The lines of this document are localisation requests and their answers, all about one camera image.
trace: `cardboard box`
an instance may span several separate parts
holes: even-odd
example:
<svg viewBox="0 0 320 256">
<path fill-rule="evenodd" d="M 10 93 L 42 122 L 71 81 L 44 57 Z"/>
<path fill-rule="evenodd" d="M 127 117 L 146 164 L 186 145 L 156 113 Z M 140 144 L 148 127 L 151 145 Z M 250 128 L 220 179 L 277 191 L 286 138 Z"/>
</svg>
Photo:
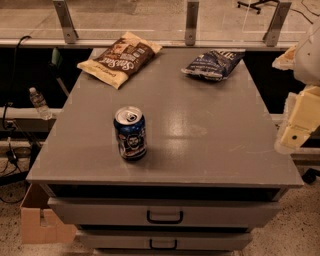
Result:
<svg viewBox="0 0 320 256">
<path fill-rule="evenodd" d="M 29 187 L 20 206 L 23 244 L 73 242 L 76 227 L 64 224 L 47 205 L 48 199 L 40 185 Z"/>
</svg>

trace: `glass panel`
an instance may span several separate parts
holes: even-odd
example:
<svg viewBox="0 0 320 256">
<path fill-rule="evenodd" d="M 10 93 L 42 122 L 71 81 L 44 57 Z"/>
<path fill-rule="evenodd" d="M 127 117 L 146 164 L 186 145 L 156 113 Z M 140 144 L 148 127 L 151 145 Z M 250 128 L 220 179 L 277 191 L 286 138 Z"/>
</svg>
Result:
<svg viewBox="0 0 320 256">
<path fill-rule="evenodd" d="M 51 0 L 1 0 L 0 39 L 62 39 L 63 35 Z"/>
<path fill-rule="evenodd" d="M 242 2 L 254 3 L 258 0 L 242 0 Z M 300 0 L 282 0 L 281 2 L 292 2 L 292 5 L 281 30 L 279 41 L 298 41 L 301 34 L 309 28 L 310 23 L 296 11 L 300 9 L 309 14 L 308 16 L 310 13 L 301 5 Z M 198 40 L 263 42 L 276 6 L 277 3 L 272 1 L 259 4 L 257 7 L 260 7 L 261 11 L 258 14 L 255 9 L 243 5 L 239 7 L 237 0 L 200 0 Z M 312 6 L 313 8 L 318 6 L 320 9 L 320 2 L 313 1 Z"/>
<path fill-rule="evenodd" d="M 243 0 L 253 3 L 258 0 Z M 280 42 L 297 42 L 320 13 L 320 1 L 292 2 Z M 67 0 L 75 29 L 82 40 L 114 40 L 131 31 L 148 40 L 184 43 L 187 0 Z M 259 4 L 261 13 L 238 0 L 199 0 L 197 45 L 216 42 L 263 42 L 277 3 Z M 0 1 L 0 39 L 31 35 L 63 39 L 52 0 Z"/>
<path fill-rule="evenodd" d="M 118 39 L 126 31 L 149 40 L 184 40 L 185 0 L 68 0 L 81 39 Z"/>
</svg>

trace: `blue can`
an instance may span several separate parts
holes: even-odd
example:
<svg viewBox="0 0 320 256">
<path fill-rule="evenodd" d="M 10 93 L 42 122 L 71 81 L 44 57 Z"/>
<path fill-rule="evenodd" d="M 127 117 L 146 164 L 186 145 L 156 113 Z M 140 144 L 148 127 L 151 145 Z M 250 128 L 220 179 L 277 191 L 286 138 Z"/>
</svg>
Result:
<svg viewBox="0 0 320 256">
<path fill-rule="evenodd" d="M 113 121 L 120 155 L 138 160 L 147 152 L 146 124 L 140 109 L 128 106 L 119 109 Z"/>
</svg>

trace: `can lid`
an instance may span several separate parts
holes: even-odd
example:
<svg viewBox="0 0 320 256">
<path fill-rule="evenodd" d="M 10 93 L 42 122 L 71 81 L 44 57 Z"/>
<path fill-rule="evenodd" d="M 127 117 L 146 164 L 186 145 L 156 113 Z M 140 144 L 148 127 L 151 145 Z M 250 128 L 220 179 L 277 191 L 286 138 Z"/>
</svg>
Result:
<svg viewBox="0 0 320 256">
<path fill-rule="evenodd" d="M 123 125 L 135 124 L 140 121 L 141 117 L 141 110 L 133 106 L 120 108 L 115 115 L 117 122 Z"/>
</svg>

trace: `plastic bottle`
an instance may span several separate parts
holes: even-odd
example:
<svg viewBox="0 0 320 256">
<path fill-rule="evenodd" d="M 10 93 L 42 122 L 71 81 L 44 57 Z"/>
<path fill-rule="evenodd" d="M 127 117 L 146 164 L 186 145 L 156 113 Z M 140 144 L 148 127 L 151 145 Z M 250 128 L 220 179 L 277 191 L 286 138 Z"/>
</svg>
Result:
<svg viewBox="0 0 320 256">
<path fill-rule="evenodd" d="M 38 92 L 34 87 L 29 88 L 29 92 L 30 92 L 30 100 L 33 106 L 37 109 L 38 113 L 40 114 L 40 117 L 43 120 L 51 119 L 52 113 L 42 93 Z"/>
</svg>

